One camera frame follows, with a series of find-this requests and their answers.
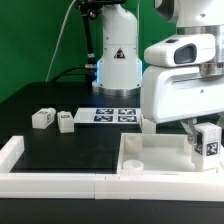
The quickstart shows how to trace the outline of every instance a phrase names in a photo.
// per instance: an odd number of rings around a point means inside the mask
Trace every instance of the white block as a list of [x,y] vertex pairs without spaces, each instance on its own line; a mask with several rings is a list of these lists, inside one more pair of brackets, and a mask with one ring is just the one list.
[[223,201],[224,182],[219,174],[130,176],[130,199]]
[[125,150],[129,153],[139,153],[142,151],[142,136],[128,134],[125,136]]
[[192,162],[200,170],[216,169],[221,161],[220,146],[222,129],[209,122],[196,124],[195,129],[202,133],[202,144],[192,152]]
[[0,198],[94,199],[94,174],[0,174]]
[[13,136],[0,150],[0,173],[9,173],[23,152],[23,137]]
[[74,121],[70,112],[61,111],[58,113],[58,126],[61,133],[74,132]]
[[54,108],[43,108],[32,115],[32,125],[33,128],[45,129],[53,121],[56,110]]

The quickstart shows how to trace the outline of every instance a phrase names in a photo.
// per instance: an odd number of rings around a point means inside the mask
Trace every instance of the white platform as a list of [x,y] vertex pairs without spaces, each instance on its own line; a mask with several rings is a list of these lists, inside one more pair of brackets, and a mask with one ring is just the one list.
[[[24,150],[14,136],[0,151],[0,197],[224,201],[223,174],[193,172],[186,136],[142,135],[143,151],[129,154],[126,135],[116,175],[9,173]],[[142,160],[144,170],[124,170],[127,159]]]

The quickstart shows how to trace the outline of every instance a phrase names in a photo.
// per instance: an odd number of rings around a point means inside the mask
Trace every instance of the black and white pattern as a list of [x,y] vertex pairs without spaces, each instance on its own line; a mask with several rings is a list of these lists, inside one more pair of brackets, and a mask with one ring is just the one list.
[[96,114],[113,114],[114,109],[97,109]]
[[207,144],[206,155],[213,156],[218,154],[218,142]]
[[125,122],[125,123],[136,123],[137,117],[136,116],[118,116],[118,122]]
[[119,115],[135,115],[136,109],[119,109],[118,114]]
[[94,122],[113,122],[113,116],[95,116]]

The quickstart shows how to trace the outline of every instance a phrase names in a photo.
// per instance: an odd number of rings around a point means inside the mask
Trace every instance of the blue led light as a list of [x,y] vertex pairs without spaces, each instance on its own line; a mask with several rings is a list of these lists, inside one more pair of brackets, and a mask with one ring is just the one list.
[[143,76],[143,64],[142,64],[142,61],[140,62],[140,67],[141,67],[141,80],[142,80],[142,76]]
[[100,61],[97,62],[97,65],[96,65],[96,83],[99,83],[100,82]]

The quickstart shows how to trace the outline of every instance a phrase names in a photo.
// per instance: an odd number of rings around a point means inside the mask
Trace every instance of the black cable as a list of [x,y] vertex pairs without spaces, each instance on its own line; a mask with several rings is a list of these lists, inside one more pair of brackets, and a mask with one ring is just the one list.
[[82,14],[82,20],[83,20],[85,36],[86,36],[88,64],[96,64],[96,58],[93,51],[92,37],[91,37],[90,26],[89,26],[89,18],[88,18],[86,9],[81,10],[81,14]]
[[56,82],[58,79],[64,76],[71,76],[71,75],[85,75],[85,74],[69,74],[69,72],[79,70],[79,69],[85,69],[85,66],[76,66],[69,69],[66,69],[65,71],[59,73],[57,76],[55,76],[50,82]]

